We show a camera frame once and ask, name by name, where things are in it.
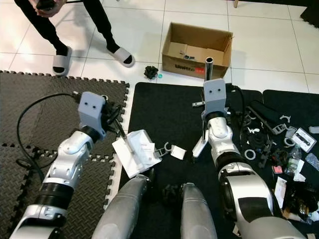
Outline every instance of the packaging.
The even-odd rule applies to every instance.
[[[171,22],[162,51],[163,70],[204,79],[205,59],[214,60],[213,79],[230,64],[233,33]]]

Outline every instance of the metal cylinder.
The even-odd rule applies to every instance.
[[[213,58],[207,57],[205,60],[205,81],[211,80],[213,76]]]

